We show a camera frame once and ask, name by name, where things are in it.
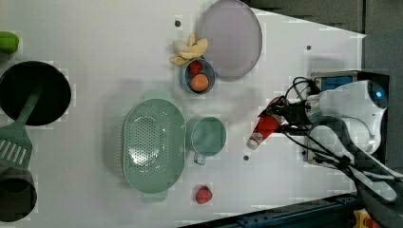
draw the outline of orange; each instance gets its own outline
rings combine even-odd
[[[208,79],[204,74],[198,74],[193,77],[190,86],[196,92],[203,92],[208,88]]]

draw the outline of green mug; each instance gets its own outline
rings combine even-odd
[[[225,145],[224,124],[215,117],[194,118],[189,122],[188,148],[195,152],[194,162],[205,164],[205,159],[220,153]]]

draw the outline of spatula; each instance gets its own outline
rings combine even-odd
[[[0,164],[17,169],[28,169],[32,142],[25,125],[39,97],[39,92],[32,92],[17,120],[10,125],[0,127]]]

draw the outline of small bowl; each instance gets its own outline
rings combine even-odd
[[[208,88],[202,92],[194,91],[190,86],[190,82],[192,81],[193,76],[189,72],[189,65],[193,62],[201,63],[200,73],[204,74],[208,80]],[[208,61],[204,59],[194,59],[182,66],[179,81],[181,83],[182,88],[187,92],[195,94],[204,94],[210,91],[211,88],[214,86],[214,83],[216,82],[216,72],[214,71],[213,66]]]

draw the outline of table surface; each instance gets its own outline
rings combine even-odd
[[[205,95],[188,94],[169,63],[171,44],[186,40],[214,2],[0,0],[0,30],[21,37],[19,51],[0,58],[2,72],[19,61],[50,61],[73,89],[60,122],[29,128],[34,211],[0,227],[176,227],[355,190],[340,172],[304,162],[285,137],[274,135],[253,152],[245,144],[257,115],[294,77],[360,69],[363,36],[254,9],[263,33],[256,67],[236,82],[217,80]],[[205,166],[186,152],[182,176],[158,202],[130,187],[120,165],[125,116],[152,88],[168,90],[186,120],[216,116],[228,132]],[[2,114],[0,121],[10,119]],[[200,184],[214,193],[205,205],[194,201]]]

